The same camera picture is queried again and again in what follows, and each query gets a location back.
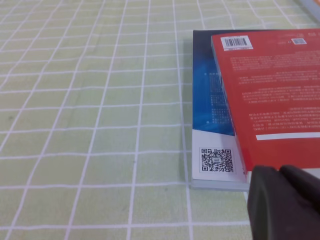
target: blue book cover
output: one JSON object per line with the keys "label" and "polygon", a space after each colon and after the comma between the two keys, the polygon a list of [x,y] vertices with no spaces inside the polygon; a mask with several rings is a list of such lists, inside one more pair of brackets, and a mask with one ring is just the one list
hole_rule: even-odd
{"label": "blue book cover", "polygon": [[211,36],[233,30],[193,31],[192,129],[234,136],[211,48]]}

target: white book cover section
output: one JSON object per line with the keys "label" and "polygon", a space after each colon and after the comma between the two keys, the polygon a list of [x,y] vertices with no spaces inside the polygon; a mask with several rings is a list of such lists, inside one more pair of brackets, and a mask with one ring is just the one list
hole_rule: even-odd
{"label": "white book cover section", "polygon": [[192,181],[200,188],[248,190],[234,136],[192,130]]}

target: qr code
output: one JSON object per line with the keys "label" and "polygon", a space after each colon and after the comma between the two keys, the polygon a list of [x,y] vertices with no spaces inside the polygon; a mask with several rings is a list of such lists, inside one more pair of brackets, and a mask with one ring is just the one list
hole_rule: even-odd
{"label": "qr code", "polygon": [[201,172],[233,173],[234,165],[231,149],[200,148]]}
{"label": "qr code", "polygon": [[292,38],[291,40],[294,45],[307,44],[307,42],[303,38]]}

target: white label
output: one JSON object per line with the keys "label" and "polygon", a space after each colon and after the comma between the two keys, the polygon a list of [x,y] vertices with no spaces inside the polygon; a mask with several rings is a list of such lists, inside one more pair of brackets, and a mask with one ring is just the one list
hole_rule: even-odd
{"label": "white label", "polygon": [[225,51],[254,49],[248,36],[225,36],[221,42]]}
{"label": "white label", "polygon": [[292,38],[291,39],[294,45],[307,44],[303,38]]}

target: green tablecloth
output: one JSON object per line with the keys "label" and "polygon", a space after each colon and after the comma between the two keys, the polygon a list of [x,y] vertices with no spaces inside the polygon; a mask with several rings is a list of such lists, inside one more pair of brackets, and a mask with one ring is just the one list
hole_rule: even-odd
{"label": "green tablecloth", "polygon": [[194,190],[192,30],[314,28],[292,0],[0,0],[0,240],[247,240]]}

